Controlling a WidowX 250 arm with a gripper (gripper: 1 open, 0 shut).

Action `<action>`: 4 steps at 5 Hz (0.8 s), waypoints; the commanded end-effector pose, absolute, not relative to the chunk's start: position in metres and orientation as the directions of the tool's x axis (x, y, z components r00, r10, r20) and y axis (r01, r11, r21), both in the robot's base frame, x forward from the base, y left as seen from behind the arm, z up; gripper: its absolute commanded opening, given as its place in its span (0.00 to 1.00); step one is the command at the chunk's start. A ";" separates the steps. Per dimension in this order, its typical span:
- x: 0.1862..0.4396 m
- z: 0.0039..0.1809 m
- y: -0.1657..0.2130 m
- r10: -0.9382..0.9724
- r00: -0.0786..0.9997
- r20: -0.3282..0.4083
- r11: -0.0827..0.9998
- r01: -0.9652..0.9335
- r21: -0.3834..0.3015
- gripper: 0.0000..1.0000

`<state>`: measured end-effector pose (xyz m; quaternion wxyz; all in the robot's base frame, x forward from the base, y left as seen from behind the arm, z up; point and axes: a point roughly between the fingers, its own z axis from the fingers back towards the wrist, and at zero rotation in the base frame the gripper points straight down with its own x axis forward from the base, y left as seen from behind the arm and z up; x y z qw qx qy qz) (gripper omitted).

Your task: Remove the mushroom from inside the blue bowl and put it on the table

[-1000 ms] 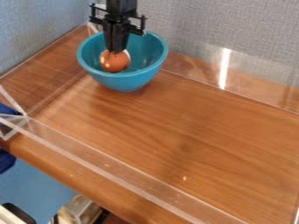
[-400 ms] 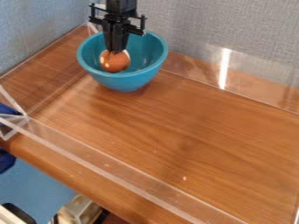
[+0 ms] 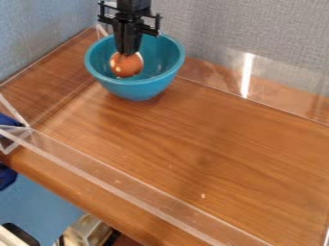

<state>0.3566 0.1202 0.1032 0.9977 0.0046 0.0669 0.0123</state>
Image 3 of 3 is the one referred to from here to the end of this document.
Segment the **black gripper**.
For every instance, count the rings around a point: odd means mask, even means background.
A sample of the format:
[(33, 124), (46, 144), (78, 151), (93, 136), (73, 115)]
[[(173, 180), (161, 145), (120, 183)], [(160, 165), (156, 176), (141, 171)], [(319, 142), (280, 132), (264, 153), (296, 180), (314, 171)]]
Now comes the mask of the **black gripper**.
[(101, 0), (98, 21), (113, 27), (114, 47), (120, 54), (138, 51), (142, 35), (160, 35), (161, 14), (151, 12), (151, 0)]

